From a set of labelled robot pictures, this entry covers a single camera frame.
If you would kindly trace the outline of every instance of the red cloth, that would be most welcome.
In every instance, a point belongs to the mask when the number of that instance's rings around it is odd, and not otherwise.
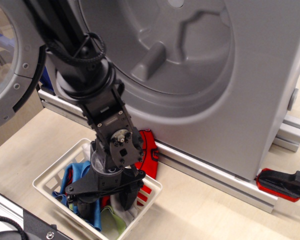
[[[159,151],[157,145],[155,143],[155,138],[153,133],[150,129],[140,130],[139,131],[142,139],[143,139],[143,146],[142,150],[144,153],[143,161],[135,163],[137,169],[145,171],[145,173],[153,179],[157,177],[157,169],[158,169],[158,159],[159,159]],[[146,185],[142,188],[143,191],[150,194],[151,189]],[[141,200],[147,201],[148,198],[143,195],[142,193],[138,192],[137,195]]]

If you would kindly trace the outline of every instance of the metal bracket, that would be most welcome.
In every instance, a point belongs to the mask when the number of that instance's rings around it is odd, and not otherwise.
[[[273,144],[296,152],[300,146],[300,119],[286,115]]]

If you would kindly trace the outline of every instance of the black wire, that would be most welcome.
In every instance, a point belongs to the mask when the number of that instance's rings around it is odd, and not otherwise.
[[[5,216],[0,216],[0,222],[5,222],[5,223],[8,223],[8,224],[11,224],[12,226],[14,226],[16,228],[18,233],[20,233],[21,240],[28,240],[25,231],[21,228],[21,226],[18,223],[16,223],[12,219],[10,219],[8,217],[5,217]]]
[[[69,64],[74,67],[80,67],[85,66],[89,64],[97,64],[99,63],[106,55],[106,45],[101,38],[96,33],[89,32],[87,33],[91,38],[96,39],[99,42],[100,52],[97,56],[89,58],[89,59],[82,59],[82,58],[76,58],[71,56],[69,53],[64,51],[64,49],[57,43],[57,41],[53,38],[55,34],[51,29],[41,20],[40,16],[38,15],[37,11],[33,7],[33,5],[30,3],[29,0],[23,0],[26,6],[28,7],[29,11],[32,14],[36,30],[39,32],[40,36],[42,37],[43,41],[49,48],[49,50],[57,56],[59,59],[61,59],[66,64]]]

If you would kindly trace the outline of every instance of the blue cloth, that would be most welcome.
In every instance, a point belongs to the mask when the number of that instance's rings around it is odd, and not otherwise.
[[[67,201],[67,196],[65,195],[65,189],[67,186],[67,183],[69,182],[69,173],[72,169],[72,183],[79,180],[83,176],[87,174],[90,168],[90,161],[85,161],[83,163],[71,163],[69,164],[64,172],[64,176],[62,179],[61,189],[60,192],[54,191],[52,193],[52,196],[56,199],[58,199],[63,205],[67,206],[69,208],[69,204]],[[85,219],[85,221],[93,226],[98,231],[101,231],[101,218],[100,218],[100,202],[97,200],[93,206],[94,211],[93,215],[90,219]],[[73,212],[79,216],[79,211],[77,206],[73,206],[72,208]]]

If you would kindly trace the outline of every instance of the red fabric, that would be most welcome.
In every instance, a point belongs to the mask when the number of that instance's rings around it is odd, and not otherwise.
[[[100,209],[101,210],[107,205],[110,205],[110,196],[104,196],[100,199]]]
[[[142,150],[144,153],[143,161],[135,163],[137,169],[145,171],[145,173],[153,179],[157,177],[157,169],[158,169],[158,159],[159,159],[159,151],[157,145],[155,143],[155,138],[153,133],[150,129],[147,130],[140,130],[139,131],[142,139],[143,139],[143,146]],[[151,189],[146,185],[142,188],[143,191],[150,194]],[[147,201],[148,198],[143,195],[142,193],[138,192],[137,195],[141,200]]]

